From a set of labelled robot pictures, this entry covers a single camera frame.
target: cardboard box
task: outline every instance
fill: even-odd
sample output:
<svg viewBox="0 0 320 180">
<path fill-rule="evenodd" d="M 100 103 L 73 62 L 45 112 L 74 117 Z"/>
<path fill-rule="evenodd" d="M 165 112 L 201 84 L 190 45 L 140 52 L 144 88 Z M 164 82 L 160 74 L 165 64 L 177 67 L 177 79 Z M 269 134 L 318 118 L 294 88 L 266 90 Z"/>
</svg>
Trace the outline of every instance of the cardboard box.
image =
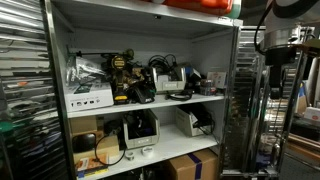
<svg viewBox="0 0 320 180">
<path fill-rule="evenodd" d="M 113 105 L 109 83 L 95 82 L 92 85 L 71 86 L 65 91 L 67 112 L 94 109 Z"/>
<path fill-rule="evenodd" d="M 96 116 L 85 116 L 70 119 L 72 134 L 97 131 Z"/>
<path fill-rule="evenodd" d="M 320 121 L 320 109 L 307 107 L 306 112 L 304 113 L 304 118 Z"/>
<path fill-rule="evenodd" d="M 169 172 L 168 180 L 218 179 L 218 157 L 210 149 L 167 160 L 165 167 Z"/>
<path fill-rule="evenodd" d="M 119 155 L 119 143 L 117 136 L 106 137 L 99 143 L 97 155 L 107 153 L 109 156 L 117 156 Z M 92 157 L 94 156 L 94 150 L 82 152 L 82 153 L 74 153 L 73 159 L 76 164 L 82 158 Z"/>
</svg>

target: label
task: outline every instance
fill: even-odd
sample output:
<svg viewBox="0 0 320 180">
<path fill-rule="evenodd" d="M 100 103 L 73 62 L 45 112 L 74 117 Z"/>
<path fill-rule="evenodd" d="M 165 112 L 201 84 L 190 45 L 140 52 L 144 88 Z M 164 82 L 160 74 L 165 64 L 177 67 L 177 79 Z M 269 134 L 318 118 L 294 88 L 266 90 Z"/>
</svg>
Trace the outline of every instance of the label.
<svg viewBox="0 0 320 180">
<path fill-rule="evenodd" d="M 138 144 L 144 144 L 144 143 L 147 143 L 149 141 L 150 141 L 150 139 L 142 139 L 142 140 L 138 141 Z"/>
<path fill-rule="evenodd" d="M 165 87 L 177 87 L 177 83 L 166 83 L 164 84 Z"/>
<path fill-rule="evenodd" d="M 313 119 L 313 120 L 318 120 L 319 117 L 318 117 L 318 116 L 312 116 L 312 119 Z"/>
<path fill-rule="evenodd" d="M 146 99 L 146 102 L 151 102 L 151 101 L 152 101 L 151 98 Z"/>
</svg>

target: black cable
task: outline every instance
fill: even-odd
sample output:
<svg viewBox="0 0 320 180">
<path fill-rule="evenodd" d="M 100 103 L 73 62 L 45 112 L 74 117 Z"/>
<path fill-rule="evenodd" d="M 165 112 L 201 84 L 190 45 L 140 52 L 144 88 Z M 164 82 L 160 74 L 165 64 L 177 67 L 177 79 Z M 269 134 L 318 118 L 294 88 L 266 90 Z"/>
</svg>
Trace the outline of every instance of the black cable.
<svg viewBox="0 0 320 180">
<path fill-rule="evenodd" d="M 198 126 L 197 128 L 200 129 L 203 132 L 203 134 L 210 135 L 210 133 L 207 133 L 205 130 L 202 129 L 202 127 Z M 219 141 L 218 141 L 218 138 L 216 137 L 216 135 L 214 135 L 213 132 L 211 132 L 211 134 L 214 137 L 214 139 L 216 140 L 217 145 L 219 145 Z"/>
<path fill-rule="evenodd" d="M 120 157 L 120 159 L 119 159 L 117 162 L 112 163 L 112 164 L 106 164 L 106 163 L 102 162 L 102 161 L 99 159 L 98 155 L 97 155 L 97 149 L 98 149 L 99 143 L 100 143 L 104 138 L 106 138 L 106 137 L 108 137 L 108 136 L 104 136 L 103 138 L 101 138 L 101 139 L 97 142 L 97 144 L 96 144 L 96 146 L 95 146 L 95 148 L 94 148 L 94 155 L 95 155 L 95 157 L 96 157 L 96 159 L 95 159 L 96 161 L 98 161 L 100 164 L 102 164 L 103 166 L 105 166 L 106 168 L 108 168 L 109 166 L 113 166 L 113 165 L 118 164 L 118 163 L 123 159 L 123 157 L 124 157 L 124 155 L 125 155 L 125 153 L 126 153 L 126 149 L 123 150 L 123 154 L 122 154 L 122 156 Z"/>
<path fill-rule="evenodd" d="M 168 61 L 169 57 L 171 58 L 172 65 L 170 65 Z M 154 55 L 149 59 L 148 66 L 161 68 L 163 71 L 168 72 L 177 66 L 177 60 L 173 54 L 168 54 L 166 56 Z"/>
<path fill-rule="evenodd" d="M 272 5 L 273 5 L 273 1 L 269 4 L 269 6 L 267 7 L 267 9 L 264 11 L 260 21 L 259 21 L 259 24 L 257 26 L 257 29 L 256 29 L 256 32 L 254 34 L 254 47 L 255 47 L 255 50 L 258 51 L 261 55 L 265 55 L 266 52 L 262 51 L 260 49 L 260 45 L 258 45 L 257 43 L 257 36 L 258 36 L 258 31 L 260 30 L 260 26 L 262 25 L 264 19 L 267 17 L 267 15 L 269 14 L 270 10 L 272 9 Z"/>
</svg>

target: white device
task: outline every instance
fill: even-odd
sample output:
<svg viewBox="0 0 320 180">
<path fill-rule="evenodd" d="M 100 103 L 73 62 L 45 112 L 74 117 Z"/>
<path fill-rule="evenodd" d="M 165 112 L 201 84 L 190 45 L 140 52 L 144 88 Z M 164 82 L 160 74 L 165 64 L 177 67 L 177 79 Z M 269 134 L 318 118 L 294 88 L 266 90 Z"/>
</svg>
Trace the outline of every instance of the white device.
<svg viewBox="0 0 320 180">
<path fill-rule="evenodd" d="M 90 85 L 67 87 L 65 99 L 68 112 L 113 105 L 110 83 L 93 82 Z"/>
</svg>

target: red object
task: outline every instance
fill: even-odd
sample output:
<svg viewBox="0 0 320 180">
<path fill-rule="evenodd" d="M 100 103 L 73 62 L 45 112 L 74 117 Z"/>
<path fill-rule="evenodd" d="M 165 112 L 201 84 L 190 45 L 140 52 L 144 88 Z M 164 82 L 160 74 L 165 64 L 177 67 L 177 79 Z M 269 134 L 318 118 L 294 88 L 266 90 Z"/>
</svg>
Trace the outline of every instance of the red object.
<svg viewBox="0 0 320 180">
<path fill-rule="evenodd" d="M 227 9 L 230 0 L 201 0 L 202 6 L 216 8 L 216 9 Z"/>
<path fill-rule="evenodd" d="M 319 118 L 318 118 L 318 116 L 312 116 L 312 119 L 313 120 L 318 120 Z"/>
<path fill-rule="evenodd" d="M 212 8 L 212 7 L 203 6 L 202 1 L 204 0 L 166 0 L 164 4 L 167 6 L 172 6 L 176 8 L 223 16 L 230 13 L 232 9 L 232 3 L 233 3 L 233 0 L 220 0 L 220 1 L 228 2 L 226 8 Z"/>
</svg>

